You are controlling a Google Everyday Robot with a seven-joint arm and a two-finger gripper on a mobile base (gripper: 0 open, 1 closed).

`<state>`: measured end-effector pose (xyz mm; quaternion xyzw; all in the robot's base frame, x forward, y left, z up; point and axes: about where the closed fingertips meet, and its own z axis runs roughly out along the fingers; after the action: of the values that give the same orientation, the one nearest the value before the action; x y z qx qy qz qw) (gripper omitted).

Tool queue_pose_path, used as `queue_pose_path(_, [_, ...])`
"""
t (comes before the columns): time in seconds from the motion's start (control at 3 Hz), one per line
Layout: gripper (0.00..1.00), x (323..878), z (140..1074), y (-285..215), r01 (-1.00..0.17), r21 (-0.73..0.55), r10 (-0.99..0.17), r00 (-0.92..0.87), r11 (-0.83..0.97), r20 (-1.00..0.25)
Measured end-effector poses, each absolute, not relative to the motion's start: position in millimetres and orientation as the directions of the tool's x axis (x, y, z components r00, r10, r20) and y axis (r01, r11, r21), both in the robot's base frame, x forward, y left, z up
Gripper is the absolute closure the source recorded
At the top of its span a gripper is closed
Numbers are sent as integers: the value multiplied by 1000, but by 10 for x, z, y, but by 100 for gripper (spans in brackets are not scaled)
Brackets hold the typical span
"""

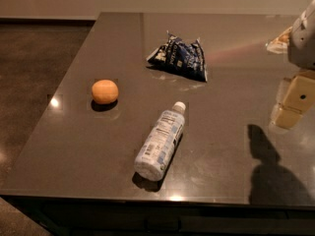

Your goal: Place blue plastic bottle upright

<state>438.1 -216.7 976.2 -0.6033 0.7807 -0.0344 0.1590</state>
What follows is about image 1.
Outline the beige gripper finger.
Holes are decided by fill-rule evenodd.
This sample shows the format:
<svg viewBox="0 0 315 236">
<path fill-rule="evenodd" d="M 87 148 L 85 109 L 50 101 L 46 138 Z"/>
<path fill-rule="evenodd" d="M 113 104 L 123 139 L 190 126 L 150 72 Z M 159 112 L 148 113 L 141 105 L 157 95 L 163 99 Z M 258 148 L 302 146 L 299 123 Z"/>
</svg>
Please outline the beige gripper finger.
<svg viewBox="0 0 315 236">
<path fill-rule="evenodd" d="M 287 28 L 279 36 L 268 42 L 266 44 L 266 49 L 275 54 L 287 54 L 291 30 L 292 27 Z"/>
<path fill-rule="evenodd" d="M 315 71 L 301 70 L 292 78 L 283 78 L 271 114 L 271 125 L 289 130 L 315 103 Z"/>
</svg>

